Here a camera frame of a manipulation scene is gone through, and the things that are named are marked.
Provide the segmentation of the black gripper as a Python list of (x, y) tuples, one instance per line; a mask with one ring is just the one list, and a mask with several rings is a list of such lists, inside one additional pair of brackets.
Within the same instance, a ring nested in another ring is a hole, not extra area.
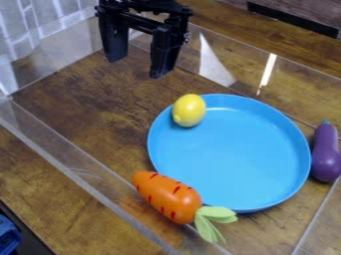
[[(115, 63), (128, 55), (130, 29), (154, 33), (150, 76), (158, 79), (166, 75), (174, 68), (186, 40), (190, 8), (175, 0), (99, 0), (95, 10), (107, 60)], [(142, 17), (142, 13), (167, 14), (168, 17), (158, 22)]]

